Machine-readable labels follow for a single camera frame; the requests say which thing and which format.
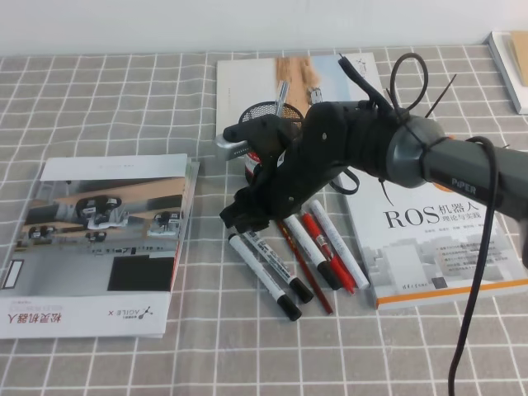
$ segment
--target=black square on book cover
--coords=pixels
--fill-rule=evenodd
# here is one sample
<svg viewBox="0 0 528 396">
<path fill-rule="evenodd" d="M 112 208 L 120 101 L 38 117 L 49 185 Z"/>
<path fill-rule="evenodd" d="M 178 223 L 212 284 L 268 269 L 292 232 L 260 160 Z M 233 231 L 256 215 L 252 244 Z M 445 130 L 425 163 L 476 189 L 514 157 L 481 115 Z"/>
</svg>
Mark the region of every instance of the black square on book cover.
<svg viewBox="0 0 528 396">
<path fill-rule="evenodd" d="M 173 257 L 115 257 L 109 291 L 170 291 Z"/>
<path fill-rule="evenodd" d="M 441 278 L 432 278 L 432 284 L 435 286 L 435 289 L 445 289 L 447 287 L 446 280 Z"/>
</svg>

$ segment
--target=book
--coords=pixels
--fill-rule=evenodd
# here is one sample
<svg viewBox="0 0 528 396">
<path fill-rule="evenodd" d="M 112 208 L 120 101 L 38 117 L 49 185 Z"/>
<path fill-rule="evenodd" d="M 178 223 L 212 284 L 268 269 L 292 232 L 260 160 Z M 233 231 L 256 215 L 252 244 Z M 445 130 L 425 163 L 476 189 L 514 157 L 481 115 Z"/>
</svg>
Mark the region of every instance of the book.
<svg viewBox="0 0 528 396">
<path fill-rule="evenodd" d="M 359 73 L 383 92 L 373 54 L 345 54 Z M 302 116 L 317 101 L 359 101 L 368 96 L 339 67 L 339 55 L 220 61 L 217 135 L 262 101 L 274 101 L 282 81 L 290 85 L 286 103 Z M 246 166 L 254 163 L 246 158 Z M 432 184 L 414 190 L 385 183 L 350 168 L 359 192 L 343 197 L 349 209 L 378 309 L 465 299 L 473 279 L 484 207 Z M 341 174 L 338 183 L 355 188 Z M 528 289 L 526 271 L 497 221 L 493 226 L 482 295 Z"/>
<path fill-rule="evenodd" d="M 513 31 L 511 44 L 521 71 L 522 85 L 528 87 L 528 31 Z"/>
<path fill-rule="evenodd" d="M 494 31 L 488 39 L 495 64 L 504 78 L 511 101 L 519 114 L 528 114 L 528 87 L 523 84 L 512 34 Z"/>
<path fill-rule="evenodd" d="M 355 171 L 346 197 L 378 309 L 467 299 L 486 208 L 432 183 L 410 191 Z M 354 188 L 342 179 L 342 186 Z M 528 290 L 528 275 L 497 219 L 479 295 Z"/>
<path fill-rule="evenodd" d="M 0 289 L 0 338 L 161 336 L 198 163 L 51 158 Z"/>
</svg>

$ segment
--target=marker cap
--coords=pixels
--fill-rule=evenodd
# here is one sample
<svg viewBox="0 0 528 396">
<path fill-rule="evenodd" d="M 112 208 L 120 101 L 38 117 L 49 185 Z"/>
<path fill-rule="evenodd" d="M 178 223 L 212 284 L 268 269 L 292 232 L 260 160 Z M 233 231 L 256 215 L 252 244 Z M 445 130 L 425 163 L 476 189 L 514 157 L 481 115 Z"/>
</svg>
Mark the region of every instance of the marker cap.
<svg viewBox="0 0 528 396">
<path fill-rule="evenodd" d="M 314 294 L 310 291 L 308 287 L 303 283 L 299 278 L 294 278 L 290 282 L 290 288 L 294 293 L 300 298 L 303 303 L 309 303 L 310 300 L 314 297 Z"/>
<path fill-rule="evenodd" d="M 277 303 L 292 322 L 296 321 L 303 314 L 288 295 L 282 295 L 279 297 Z"/>
<path fill-rule="evenodd" d="M 343 287 L 341 281 L 337 277 L 337 274 L 333 271 L 329 262 L 324 261 L 319 263 L 317 270 L 319 271 L 319 274 L 323 276 L 324 280 L 328 283 L 332 290 L 339 290 Z"/>
</svg>

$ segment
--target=gray checkered tablecloth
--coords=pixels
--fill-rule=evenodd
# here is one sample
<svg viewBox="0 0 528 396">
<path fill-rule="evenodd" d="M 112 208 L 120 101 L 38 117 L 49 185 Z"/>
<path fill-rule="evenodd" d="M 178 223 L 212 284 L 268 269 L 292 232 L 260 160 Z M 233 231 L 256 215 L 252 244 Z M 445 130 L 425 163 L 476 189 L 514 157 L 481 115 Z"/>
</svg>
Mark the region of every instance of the gray checkered tablecloth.
<svg viewBox="0 0 528 396">
<path fill-rule="evenodd" d="M 416 109 L 422 115 L 458 73 L 434 112 L 445 132 L 528 150 L 528 120 L 515 114 L 487 47 L 363 50 L 374 53 L 384 87 L 402 53 L 427 60 L 430 87 Z M 376 312 L 368 295 L 326 290 L 335 315 L 325 316 L 314 300 L 290 323 L 225 242 L 218 213 L 246 182 L 241 160 L 214 156 L 216 62 L 292 54 L 0 59 L 4 267 L 47 158 L 188 153 L 201 162 L 165 337 L 2 341 L 2 396 L 447 394 L 464 304 Z M 397 83 L 400 102 L 413 101 L 422 85 L 416 64 L 403 65 Z M 317 197 L 359 257 L 343 198 L 328 189 Z M 517 226 L 500 220 L 519 252 Z M 262 234 L 299 272 L 277 230 Z M 527 302 L 527 295 L 478 302 L 457 394 L 528 393 Z"/>
</svg>

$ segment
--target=pen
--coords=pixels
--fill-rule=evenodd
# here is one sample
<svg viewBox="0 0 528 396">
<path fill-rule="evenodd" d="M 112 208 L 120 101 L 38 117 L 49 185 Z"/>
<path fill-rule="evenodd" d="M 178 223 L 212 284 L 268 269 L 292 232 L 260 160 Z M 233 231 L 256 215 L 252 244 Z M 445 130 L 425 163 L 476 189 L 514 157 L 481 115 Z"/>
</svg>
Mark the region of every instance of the pen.
<svg viewBox="0 0 528 396">
<path fill-rule="evenodd" d="M 262 264 L 253 256 L 249 247 L 247 247 L 239 235 L 235 232 L 229 230 L 229 244 L 233 247 L 234 250 L 240 255 L 240 257 L 246 262 L 262 284 L 267 288 L 267 291 L 270 292 L 270 295 L 273 296 L 278 305 L 282 308 L 284 313 L 292 322 L 300 318 L 302 313 L 300 312 L 297 305 L 291 300 L 290 297 L 281 289 L 278 284 L 273 280 L 273 278 L 266 272 Z"/>
<path fill-rule="evenodd" d="M 370 283 L 368 279 L 366 279 L 366 276 L 361 270 L 356 259 L 354 256 L 352 256 L 350 250 L 348 250 L 345 241 L 343 241 L 343 238 L 341 238 L 341 235 L 339 235 L 335 225 L 333 225 L 332 221 L 328 217 L 327 212 L 324 211 L 321 202 L 318 200 L 313 200 L 309 207 L 313 211 L 313 214 L 315 215 L 315 218 L 318 220 L 319 224 L 321 224 L 321 227 L 328 236 L 328 239 L 330 239 L 330 243 L 333 245 L 334 249 L 336 249 L 337 254 L 343 260 L 347 270 L 354 277 L 354 281 L 356 281 L 359 290 L 364 290 L 369 287 Z"/>
<path fill-rule="evenodd" d="M 314 297 L 314 294 L 308 289 L 308 287 L 306 287 L 303 281 L 296 275 L 290 273 L 290 270 L 288 270 L 288 267 L 281 260 L 279 255 L 271 249 L 270 245 L 268 245 L 264 239 L 260 238 L 253 231 L 247 231 L 243 236 L 251 245 L 253 245 L 257 252 L 261 253 L 270 266 L 277 274 L 279 274 L 282 280 L 290 285 L 290 288 L 297 294 L 303 303 L 308 303 Z"/>
<path fill-rule="evenodd" d="M 315 295 L 317 295 L 317 298 L 323 305 L 324 310 L 327 312 L 327 314 L 332 314 L 332 306 L 330 305 L 327 298 L 324 296 L 323 291 L 317 284 L 314 275 L 312 275 L 312 272 L 308 268 L 308 264 L 306 264 L 306 261 L 301 256 L 299 249 L 297 248 L 297 244 L 295 243 L 294 239 L 290 236 L 288 229 L 286 229 L 286 226 L 281 221 L 277 221 L 277 227 L 279 227 L 279 230 L 284 236 L 288 245 L 290 246 L 291 251 L 295 254 L 295 257 L 297 258 L 297 261 L 300 264 L 300 268 L 303 270 L 304 276 L 306 276 L 306 279 L 308 279 L 308 283 L 312 286 L 313 292 L 315 293 Z"/>
<path fill-rule="evenodd" d="M 300 218 L 303 220 L 304 227 L 308 230 L 308 234 L 312 237 L 313 241 L 319 246 L 321 252 L 330 263 L 333 271 L 337 274 L 337 277 L 341 281 L 343 287 L 354 294 L 354 286 L 356 285 L 354 278 L 350 275 L 346 268 L 339 264 L 338 256 L 333 254 L 332 249 L 328 245 L 326 238 L 323 236 L 321 229 L 315 223 L 314 217 L 305 210 L 301 210 Z"/>
<path fill-rule="evenodd" d="M 336 273 L 330 267 L 330 263 L 326 261 L 321 251 L 318 249 L 317 245 L 310 239 L 310 236 L 297 220 L 295 215 L 284 219 L 284 223 L 288 226 L 291 233 L 299 242 L 299 245 L 303 247 L 306 254 L 312 261 L 313 264 L 317 267 L 319 273 L 323 276 L 324 280 L 332 288 L 332 290 L 339 290 L 342 287 L 339 278 Z"/>
</svg>

